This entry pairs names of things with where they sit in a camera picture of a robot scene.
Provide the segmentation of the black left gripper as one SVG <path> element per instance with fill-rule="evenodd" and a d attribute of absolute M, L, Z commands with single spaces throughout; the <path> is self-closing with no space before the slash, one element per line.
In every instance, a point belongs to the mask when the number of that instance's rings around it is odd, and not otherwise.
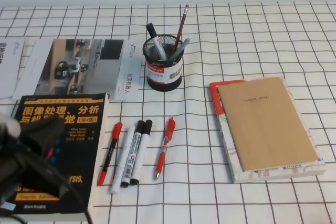
<path fill-rule="evenodd" d="M 18 187 L 57 198 L 65 194 L 67 180 L 48 162 L 64 127 L 64 120 L 57 116 L 20 125 L 16 119 L 1 115 L 1 202 Z"/>

